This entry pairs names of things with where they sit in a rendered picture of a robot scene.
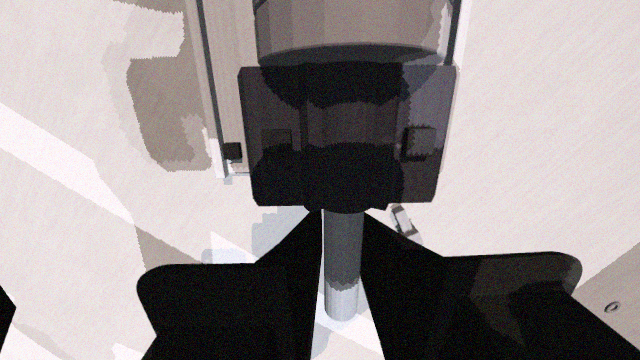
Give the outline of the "grey cylindrical shaft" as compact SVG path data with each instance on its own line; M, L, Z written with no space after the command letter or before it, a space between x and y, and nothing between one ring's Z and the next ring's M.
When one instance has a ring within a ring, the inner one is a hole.
M364 212L324 210L324 308L332 320L347 321L357 312Z

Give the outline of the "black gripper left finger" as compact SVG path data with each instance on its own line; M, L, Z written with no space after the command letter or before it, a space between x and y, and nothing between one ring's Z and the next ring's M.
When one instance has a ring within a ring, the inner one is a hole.
M160 265L136 289L156 335L167 326L268 326L280 360L310 360L321 259L318 210L254 263Z

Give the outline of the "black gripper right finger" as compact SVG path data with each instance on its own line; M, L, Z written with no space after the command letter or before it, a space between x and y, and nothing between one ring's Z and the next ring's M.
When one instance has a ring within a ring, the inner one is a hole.
M385 360L437 360L463 297L572 295L582 273L555 251L443 257L364 212L360 276Z

